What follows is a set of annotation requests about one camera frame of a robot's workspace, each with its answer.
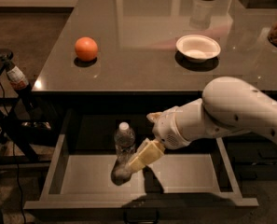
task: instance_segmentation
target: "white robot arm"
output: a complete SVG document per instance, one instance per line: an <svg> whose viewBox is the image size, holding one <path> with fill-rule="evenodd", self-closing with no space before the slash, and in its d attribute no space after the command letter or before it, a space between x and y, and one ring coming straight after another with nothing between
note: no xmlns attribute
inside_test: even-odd
<svg viewBox="0 0 277 224"><path fill-rule="evenodd" d="M202 98L147 117L156 139L146 140L129 161L134 172L161 157L164 148L186 147L201 138L253 132L277 144L277 102L234 77L216 78Z"/></svg>

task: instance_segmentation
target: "floor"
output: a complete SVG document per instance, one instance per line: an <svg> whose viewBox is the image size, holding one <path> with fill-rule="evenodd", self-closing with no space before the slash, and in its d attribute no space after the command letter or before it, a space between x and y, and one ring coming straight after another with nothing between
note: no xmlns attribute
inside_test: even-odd
<svg viewBox="0 0 277 224"><path fill-rule="evenodd" d="M8 48L14 51L14 63L32 79L36 78L46 61L56 39L68 18L69 13L39 13L39 12L10 12L0 13L0 48ZM15 95L7 85L7 79L2 77L7 95ZM13 145L7 142L1 152L12 154ZM50 147L36 147L37 152L52 153ZM33 168L20 166L19 180L23 192L21 202L21 192L17 183L17 166L0 166L0 207L4 214L6 224L24 223L21 214L21 204L25 201L38 200L40 190L44 183L44 178L48 171L48 166ZM217 220L217 221L161 221L161 224L277 224L277 181L240 181L240 188L243 196L257 197L260 206L237 219ZM36 224L41 222L32 215L25 213L26 222ZM104 222L85 222L88 224L101 224Z"/></svg>

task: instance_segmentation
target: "open drawer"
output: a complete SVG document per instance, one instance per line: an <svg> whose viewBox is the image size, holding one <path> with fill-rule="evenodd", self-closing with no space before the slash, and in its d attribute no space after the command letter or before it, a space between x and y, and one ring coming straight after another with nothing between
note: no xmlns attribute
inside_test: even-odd
<svg viewBox="0 0 277 224"><path fill-rule="evenodd" d="M143 115L78 115L71 110L62 126L39 201L24 209L44 221L155 221L239 217L258 207L244 198L222 139L200 140L167 151L160 160L116 185L112 133L126 119L137 137L152 138Z"/></svg>

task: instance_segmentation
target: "gray countertop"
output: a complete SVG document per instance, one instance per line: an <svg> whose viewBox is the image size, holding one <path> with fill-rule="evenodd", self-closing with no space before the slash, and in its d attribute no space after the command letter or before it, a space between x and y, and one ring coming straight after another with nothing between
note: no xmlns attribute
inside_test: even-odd
<svg viewBox="0 0 277 224"><path fill-rule="evenodd" d="M215 77L242 78L277 91L277 48L267 39L277 9L238 0L79 0L39 75L37 95L202 91ZM189 63L176 51L183 35L207 35L221 53ZM75 65L74 44L95 39L97 62Z"/></svg>

